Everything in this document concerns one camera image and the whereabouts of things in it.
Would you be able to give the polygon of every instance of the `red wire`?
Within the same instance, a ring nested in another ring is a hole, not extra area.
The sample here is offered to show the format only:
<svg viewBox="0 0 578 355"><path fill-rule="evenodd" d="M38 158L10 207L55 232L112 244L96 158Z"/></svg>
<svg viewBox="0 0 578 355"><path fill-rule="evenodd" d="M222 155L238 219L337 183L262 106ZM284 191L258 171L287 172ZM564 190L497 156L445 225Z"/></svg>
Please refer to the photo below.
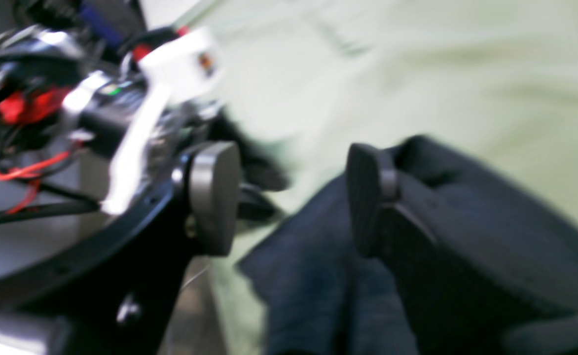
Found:
<svg viewBox="0 0 578 355"><path fill-rule="evenodd" d="M24 200L22 200L22 202L20 202L17 206L6 211L6 214L12 215L12 214L18 213L19 211L22 211L23 209L25 209L25 207L30 205L30 203L32 201L34 201L35 198L37 198L37 194L39 193L40 183L41 183L41 181L39 181L39 180L34 180L33 182L30 182L30 184L28 184L30 189L28 189L28 193L26 194L26 197L24 198Z"/></svg>
<svg viewBox="0 0 578 355"><path fill-rule="evenodd" d="M32 164L31 166L27 166L21 169L11 169L8 174L0 173L0 181L8 181L18 178L31 178L33 177L31 173L62 162L63 160L66 160L68 157L70 157L70 154L71 153L69 151L64 151L63 153L59 153L48 160L44 160L43 162Z"/></svg>

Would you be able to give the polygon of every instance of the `gray floor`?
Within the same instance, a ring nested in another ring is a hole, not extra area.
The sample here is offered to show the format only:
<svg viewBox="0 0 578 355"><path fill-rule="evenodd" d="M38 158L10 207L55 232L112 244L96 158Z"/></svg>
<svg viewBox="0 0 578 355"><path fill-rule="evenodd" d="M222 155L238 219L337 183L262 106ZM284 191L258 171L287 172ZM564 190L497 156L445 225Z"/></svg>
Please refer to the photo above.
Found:
<svg viewBox="0 0 578 355"><path fill-rule="evenodd" d="M12 27L8 0L0 0L0 33ZM55 177L55 182L69 187L82 186L95 195L102 195L106 186L106 164L95 159L82 159L81 169L75 166ZM0 182L0 210L17 204L24 196L21 186ZM52 201L42 196L41 202ZM0 225L0 277L37 263L75 244L98 229L101 215L79 218L49 218L11 225ZM187 278L203 270L206 263L197 259L190 266ZM160 355L224 355L226 353L219 323L205 272L186 288L165 337Z"/></svg>

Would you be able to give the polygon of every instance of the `light green floor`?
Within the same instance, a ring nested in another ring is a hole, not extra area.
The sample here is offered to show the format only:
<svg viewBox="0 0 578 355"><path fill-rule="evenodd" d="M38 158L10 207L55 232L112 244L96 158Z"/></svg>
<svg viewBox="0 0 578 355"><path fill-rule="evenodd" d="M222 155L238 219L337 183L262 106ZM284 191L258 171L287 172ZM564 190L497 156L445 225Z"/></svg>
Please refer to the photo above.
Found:
<svg viewBox="0 0 578 355"><path fill-rule="evenodd" d="M294 212L352 142L429 133L480 157L578 223L578 0L223 0L200 23L226 54L217 92L290 171ZM264 308L213 261L233 355L262 349Z"/></svg>

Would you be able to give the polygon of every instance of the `floor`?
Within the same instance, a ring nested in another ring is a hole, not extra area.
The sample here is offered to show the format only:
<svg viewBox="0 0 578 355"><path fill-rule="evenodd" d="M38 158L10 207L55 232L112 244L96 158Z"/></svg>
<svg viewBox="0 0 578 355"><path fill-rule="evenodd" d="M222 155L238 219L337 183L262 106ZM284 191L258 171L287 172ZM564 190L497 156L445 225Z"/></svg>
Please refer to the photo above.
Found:
<svg viewBox="0 0 578 355"><path fill-rule="evenodd" d="M0 0L0 33L12 27L8 0ZM106 163L97 159L83 159L81 169L75 167L57 176L67 186L82 186L101 195L106 186L95 183L106 171ZM23 197L24 189L0 183L0 209L15 204ZM104 221L101 215L78 218L51 218L0 226L0 276L32 265L87 238ZM187 271L186 281L195 276L183 290L172 317L169 332L160 355L225 355L226 348L217 320L215 302L210 288L211 270L206 270L205 258L197 258Z"/></svg>

